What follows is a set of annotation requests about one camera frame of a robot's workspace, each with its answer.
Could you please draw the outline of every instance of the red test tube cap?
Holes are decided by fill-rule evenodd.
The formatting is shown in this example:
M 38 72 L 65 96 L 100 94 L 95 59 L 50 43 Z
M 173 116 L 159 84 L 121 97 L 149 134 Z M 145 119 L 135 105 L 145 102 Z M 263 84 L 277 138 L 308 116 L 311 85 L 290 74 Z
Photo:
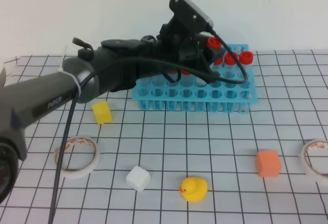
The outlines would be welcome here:
M 250 51 L 243 51 L 239 56 L 241 64 L 249 65 L 253 62 L 254 54 Z
M 221 57 L 221 58 L 219 58 L 218 60 L 216 60 L 215 62 L 214 62 L 214 65 L 220 65 L 220 64 L 222 64 L 223 63 L 223 57 Z
M 234 56 L 238 59 L 238 54 L 236 52 L 233 52 Z M 232 58 L 232 55 L 230 53 L 226 53 L 224 56 L 224 63 L 227 65 L 235 65 L 236 61 Z
M 222 44 L 216 37 L 209 37 L 207 39 L 207 45 L 213 49 L 221 49 Z
M 190 73 L 186 70 L 181 70 L 181 73 L 184 74 L 184 75 L 190 75 Z

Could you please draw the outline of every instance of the white cube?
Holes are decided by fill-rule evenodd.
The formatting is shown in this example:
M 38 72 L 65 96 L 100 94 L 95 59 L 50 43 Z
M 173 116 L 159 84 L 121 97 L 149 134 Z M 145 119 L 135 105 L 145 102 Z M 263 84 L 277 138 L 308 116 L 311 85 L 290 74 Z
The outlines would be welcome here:
M 135 166 L 127 176 L 127 184 L 138 192 L 142 192 L 150 182 L 150 174 L 139 166 Z

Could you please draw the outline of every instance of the yellow rubber duck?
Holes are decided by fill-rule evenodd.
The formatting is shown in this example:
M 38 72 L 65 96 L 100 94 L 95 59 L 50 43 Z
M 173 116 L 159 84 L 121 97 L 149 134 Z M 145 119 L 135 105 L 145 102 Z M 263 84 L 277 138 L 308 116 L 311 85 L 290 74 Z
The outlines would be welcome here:
M 198 177 L 188 177 L 183 180 L 179 191 L 188 202 L 198 202 L 205 198 L 208 190 L 206 180 Z

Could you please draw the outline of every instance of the test tube rack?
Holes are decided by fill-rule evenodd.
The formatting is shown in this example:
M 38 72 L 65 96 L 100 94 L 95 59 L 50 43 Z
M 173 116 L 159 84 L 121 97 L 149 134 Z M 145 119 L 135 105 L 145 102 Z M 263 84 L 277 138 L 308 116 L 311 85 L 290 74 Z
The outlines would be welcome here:
M 230 49 L 240 54 L 248 50 L 248 45 L 229 45 Z M 230 79 L 242 79 L 242 74 L 238 67 L 233 73 L 228 72 L 224 63 L 216 69 L 220 76 Z M 200 85 L 196 76 L 191 75 L 190 86 L 183 86 L 181 81 L 170 83 L 163 77 L 162 82 L 150 77 L 139 79 L 133 89 L 134 100 L 139 102 L 141 110 L 149 110 L 151 106 L 154 110 L 169 111 L 208 111 L 225 113 L 237 111 L 238 113 L 248 113 L 251 104 L 257 102 L 256 88 L 254 84 L 254 74 L 252 68 L 248 68 L 248 82 L 242 85 L 215 82 Z

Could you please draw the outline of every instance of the masking tape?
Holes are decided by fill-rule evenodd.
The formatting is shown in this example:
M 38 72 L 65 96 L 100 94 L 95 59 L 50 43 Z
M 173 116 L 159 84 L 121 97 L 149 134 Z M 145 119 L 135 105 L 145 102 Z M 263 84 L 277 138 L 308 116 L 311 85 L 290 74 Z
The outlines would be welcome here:
M 306 153 L 311 150 L 328 150 L 328 141 L 324 139 L 315 139 L 307 142 L 299 154 L 301 165 L 305 173 L 316 182 L 328 184 L 328 176 L 319 173 L 311 167 L 309 161 L 306 159 Z
M 64 170 L 64 169 L 61 169 L 61 175 L 62 176 L 66 177 L 66 178 L 70 178 L 70 179 L 82 178 L 82 177 L 87 176 L 88 174 L 90 174 L 97 167 L 98 162 L 99 162 L 99 154 L 100 153 L 99 153 L 97 143 L 92 138 L 87 137 L 87 136 L 71 137 L 66 142 L 65 151 L 68 150 L 69 148 L 71 148 L 74 145 L 81 145 L 81 144 L 90 145 L 94 148 L 95 153 L 93 155 L 92 161 L 89 163 L 89 165 L 87 165 L 83 169 L 79 169 L 79 170 Z M 59 151 L 60 151 L 60 147 L 55 151 L 55 163 L 56 163 L 56 165 L 58 164 Z

